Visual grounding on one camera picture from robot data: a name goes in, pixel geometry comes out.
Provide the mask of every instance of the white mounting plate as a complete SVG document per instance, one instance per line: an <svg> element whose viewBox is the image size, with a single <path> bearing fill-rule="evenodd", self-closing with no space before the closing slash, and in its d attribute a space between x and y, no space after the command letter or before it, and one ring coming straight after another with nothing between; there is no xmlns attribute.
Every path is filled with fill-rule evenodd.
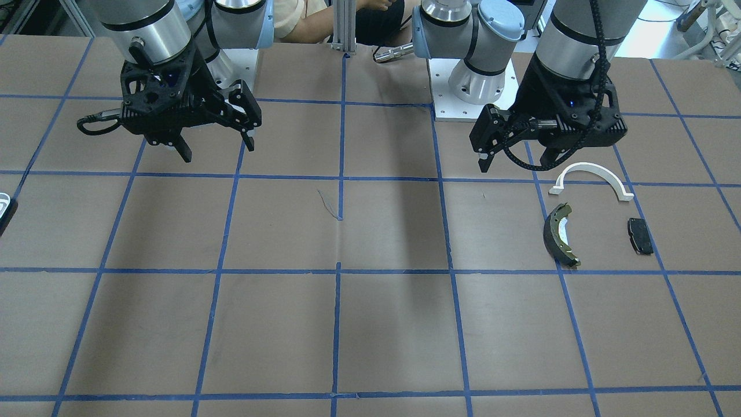
<svg viewBox="0 0 741 417"><path fill-rule="evenodd" d="M234 78L243 79L250 91L255 91L259 51L257 49L224 49L224 52L234 64Z"/></svg>
<svg viewBox="0 0 741 417"><path fill-rule="evenodd" d="M464 102L453 94L448 85L448 78L459 59L429 59L428 61L435 119L443 122L470 122L478 119L484 106ZM505 74L507 77L505 89L499 99L494 102L497 107L503 109L510 108L514 104L519 87L511 60L507 64Z"/></svg>

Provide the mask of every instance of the light blue joint cap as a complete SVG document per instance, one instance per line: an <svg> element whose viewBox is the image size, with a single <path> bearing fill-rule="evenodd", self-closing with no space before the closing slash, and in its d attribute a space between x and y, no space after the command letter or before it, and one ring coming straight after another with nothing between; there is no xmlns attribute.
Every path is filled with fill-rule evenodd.
<svg viewBox="0 0 741 417"><path fill-rule="evenodd" d="M275 25L273 24L273 0L268 0L268 3L265 5L265 14L263 16L260 37L257 39L257 49L273 45L273 37L275 36Z"/></svg>
<svg viewBox="0 0 741 417"><path fill-rule="evenodd" d="M412 9L412 43L414 43L414 55L419 58L432 58L427 39L425 39L425 28L422 26L422 15L419 14L419 6Z"/></svg>
<svg viewBox="0 0 741 417"><path fill-rule="evenodd" d="M525 17L507 0L481 0L479 16L489 29L508 41L518 42L525 32Z"/></svg>
<svg viewBox="0 0 741 417"><path fill-rule="evenodd" d="M186 21L195 16L203 7L203 0L177 0L177 2Z"/></svg>

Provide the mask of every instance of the person's hand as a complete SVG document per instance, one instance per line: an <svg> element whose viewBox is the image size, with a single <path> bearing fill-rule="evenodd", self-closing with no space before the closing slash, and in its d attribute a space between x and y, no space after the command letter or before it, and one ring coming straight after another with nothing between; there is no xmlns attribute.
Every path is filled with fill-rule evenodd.
<svg viewBox="0 0 741 417"><path fill-rule="evenodd" d="M386 11L396 0L357 0L356 8Z"/></svg>

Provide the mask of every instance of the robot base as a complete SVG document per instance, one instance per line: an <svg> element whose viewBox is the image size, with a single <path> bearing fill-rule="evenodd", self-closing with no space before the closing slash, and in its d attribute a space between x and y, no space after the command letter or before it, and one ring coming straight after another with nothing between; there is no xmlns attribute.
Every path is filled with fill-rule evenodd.
<svg viewBox="0 0 741 417"><path fill-rule="evenodd" d="M481 113L481 105L464 102L456 97L448 85L453 68L458 59L430 59L430 87L435 104L435 119L443 122L470 122L476 120ZM515 77L512 61L505 70L506 83L502 95L494 104L498 108L510 108L514 104L519 84Z"/></svg>

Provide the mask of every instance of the person's arm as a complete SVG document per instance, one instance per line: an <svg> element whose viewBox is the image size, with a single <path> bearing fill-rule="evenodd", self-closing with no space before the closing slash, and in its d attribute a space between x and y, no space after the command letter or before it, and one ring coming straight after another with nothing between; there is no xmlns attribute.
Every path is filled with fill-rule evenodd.
<svg viewBox="0 0 741 417"><path fill-rule="evenodd" d="M356 10L368 8L373 10L388 10L396 0L357 0ZM293 30L281 38L283 42L315 44L323 41L332 34L334 26L334 8L327 7L303 19L299 19Z"/></svg>

